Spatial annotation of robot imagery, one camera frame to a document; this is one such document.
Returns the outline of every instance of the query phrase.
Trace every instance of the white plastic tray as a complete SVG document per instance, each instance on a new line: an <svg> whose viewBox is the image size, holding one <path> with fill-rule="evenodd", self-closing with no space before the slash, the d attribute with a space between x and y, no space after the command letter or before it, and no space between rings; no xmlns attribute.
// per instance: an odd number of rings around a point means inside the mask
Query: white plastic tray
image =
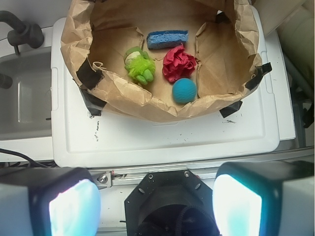
<svg viewBox="0 0 315 236"><path fill-rule="evenodd" d="M259 52L268 62L258 13ZM65 18L54 24L52 43L52 134L55 162L70 167L118 167L240 156L273 151L279 130L270 74L222 118L154 123L102 112L91 117L60 52Z"/></svg>

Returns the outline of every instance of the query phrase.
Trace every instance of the brown paper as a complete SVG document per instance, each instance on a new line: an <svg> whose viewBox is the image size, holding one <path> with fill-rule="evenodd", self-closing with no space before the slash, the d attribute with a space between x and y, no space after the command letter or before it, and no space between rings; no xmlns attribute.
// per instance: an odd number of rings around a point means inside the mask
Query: brown paper
<svg viewBox="0 0 315 236"><path fill-rule="evenodd" d="M218 10L230 21L215 23ZM172 98L172 84L161 72L168 49L147 48L145 37L159 30L189 31L185 51L199 62L191 76L199 97L192 103L180 105ZM124 69L123 55L134 46L155 60L155 79L145 87ZM62 35L62 54L78 86L76 72L88 58L103 74L89 93L107 102L104 109L155 122L205 115L247 96L245 83L261 65L257 47L247 0L73 0Z"/></svg>

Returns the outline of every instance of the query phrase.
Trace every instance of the ball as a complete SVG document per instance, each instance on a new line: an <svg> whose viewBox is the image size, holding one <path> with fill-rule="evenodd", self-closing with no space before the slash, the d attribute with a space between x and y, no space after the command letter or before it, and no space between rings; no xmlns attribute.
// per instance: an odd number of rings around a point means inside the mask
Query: ball
<svg viewBox="0 0 315 236"><path fill-rule="evenodd" d="M188 103L196 97L197 87L192 80L183 78L175 82L172 91L175 102Z"/></svg>

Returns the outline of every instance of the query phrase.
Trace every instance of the gray pipe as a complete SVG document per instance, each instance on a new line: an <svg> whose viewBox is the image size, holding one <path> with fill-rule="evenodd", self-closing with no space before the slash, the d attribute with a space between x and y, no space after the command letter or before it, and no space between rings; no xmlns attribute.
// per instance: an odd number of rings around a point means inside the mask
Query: gray pipe
<svg viewBox="0 0 315 236"><path fill-rule="evenodd" d="M9 89L12 86L13 80L7 75L0 74L0 88Z"/></svg>

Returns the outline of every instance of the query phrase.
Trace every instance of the red flower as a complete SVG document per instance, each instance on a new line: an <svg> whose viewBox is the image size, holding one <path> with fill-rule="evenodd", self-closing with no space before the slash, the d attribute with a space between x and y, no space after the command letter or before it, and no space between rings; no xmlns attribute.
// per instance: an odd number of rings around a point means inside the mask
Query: red flower
<svg viewBox="0 0 315 236"><path fill-rule="evenodd" d="M181 78L189 77L197 65L195 57L184 53L184 46L180 45L169 50L163 60L163 75L174 83Z"/></svg>

